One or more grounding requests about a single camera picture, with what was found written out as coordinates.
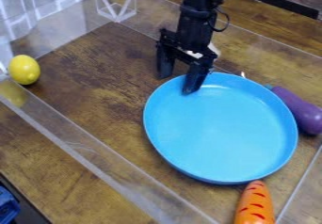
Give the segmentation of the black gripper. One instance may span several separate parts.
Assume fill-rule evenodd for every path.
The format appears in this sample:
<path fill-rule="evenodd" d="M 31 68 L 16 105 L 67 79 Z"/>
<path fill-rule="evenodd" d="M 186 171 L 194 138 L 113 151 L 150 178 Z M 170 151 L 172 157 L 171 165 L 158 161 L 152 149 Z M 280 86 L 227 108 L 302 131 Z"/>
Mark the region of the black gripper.
<path fill-rule="evenodd" d="M 199 90 L 211 72 L 212 61 L 218 58 L 218 54 L 210 48 L 211 37 L 211 30 L 160 30 L 156 57 L 159 78 L 167 78 L 172 74 L 176 59 L 190 65 L 183 80 L 183 94 Z"/>

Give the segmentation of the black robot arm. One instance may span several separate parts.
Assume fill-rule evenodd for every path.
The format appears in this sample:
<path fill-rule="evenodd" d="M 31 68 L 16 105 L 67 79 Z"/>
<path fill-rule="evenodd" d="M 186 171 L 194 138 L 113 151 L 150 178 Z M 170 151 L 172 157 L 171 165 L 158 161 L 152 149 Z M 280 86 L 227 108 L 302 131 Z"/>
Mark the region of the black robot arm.
<path fill-rule="evenodd" d="M 218 54 L 210 48 L 212 32 L 223 32 L 226 26 L 215 27 L 218 14 L 228 15 L 219 10 L 224 0 L 183 0 L 176 31 L 163 28 L 158 48 L 159 77 L 172 74 L 175 60 L 188 65 L 183 82 L 183 94 L 199 90 L 212 68 Z"/>

